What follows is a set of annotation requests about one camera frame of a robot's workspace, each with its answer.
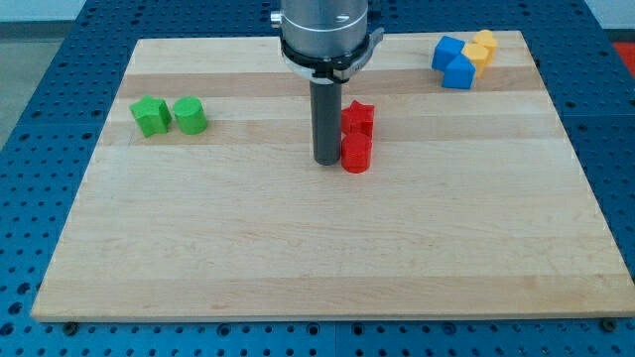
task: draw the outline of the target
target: red block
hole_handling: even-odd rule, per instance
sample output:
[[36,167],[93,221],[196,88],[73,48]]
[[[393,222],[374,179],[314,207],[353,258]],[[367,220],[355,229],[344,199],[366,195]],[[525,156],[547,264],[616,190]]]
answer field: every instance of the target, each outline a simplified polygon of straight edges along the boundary
[[360,174],[370,167],[372,140],[362,133],[346,135],[341,141],[341,166],[348,172]]
[[631,71],[631,75],[635,77],[635,43],[614,43],[613,46]]
[[341,132],[345,135],[362,133],[372,139],[374,117],[374,105],[366,105],[353,100],[348,108],[341,111]]

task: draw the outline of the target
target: gray floor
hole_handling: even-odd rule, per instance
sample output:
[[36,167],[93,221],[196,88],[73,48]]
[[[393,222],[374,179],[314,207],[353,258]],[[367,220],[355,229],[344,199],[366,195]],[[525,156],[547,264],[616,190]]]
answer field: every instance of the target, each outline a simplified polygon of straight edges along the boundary
[[61,39],[0,42],[0,150],[61,43]]

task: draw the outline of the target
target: wooden table surface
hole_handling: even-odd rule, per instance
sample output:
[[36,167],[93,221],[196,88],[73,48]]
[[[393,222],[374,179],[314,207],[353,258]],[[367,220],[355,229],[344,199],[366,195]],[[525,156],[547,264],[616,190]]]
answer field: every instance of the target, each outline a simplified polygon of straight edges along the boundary
[[[388,35],[343,87],[376,106],[363,175],[317,165],[275,38],[137,44],[33,309],[42,321],[635,314],[635,288],[518,32],[470,91],[442,34]],[[472,33],[455,33],[469,40]],[[199,96],[143,138],[141,96]]]

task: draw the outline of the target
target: metal cylinder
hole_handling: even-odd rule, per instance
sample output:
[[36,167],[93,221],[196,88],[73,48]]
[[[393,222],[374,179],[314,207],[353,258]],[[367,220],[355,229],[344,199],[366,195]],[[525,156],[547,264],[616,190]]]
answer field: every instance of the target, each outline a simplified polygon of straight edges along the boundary
[[311,82],[314,158],[321,165],[337,163],[341,142],[341,85]]
[[283,38],[313,58],[350,54],[366,36],[368,0],[282,0]]

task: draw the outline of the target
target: red star-shaped block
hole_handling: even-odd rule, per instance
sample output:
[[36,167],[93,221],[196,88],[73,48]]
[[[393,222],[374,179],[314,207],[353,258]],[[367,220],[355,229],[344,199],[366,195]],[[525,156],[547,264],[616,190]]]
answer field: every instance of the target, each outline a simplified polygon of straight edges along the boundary
[[374,105],[366,105],[353,100],[348,108],[341,111],[341,132],[345,135],[362,133],[372,139],[374,117]]

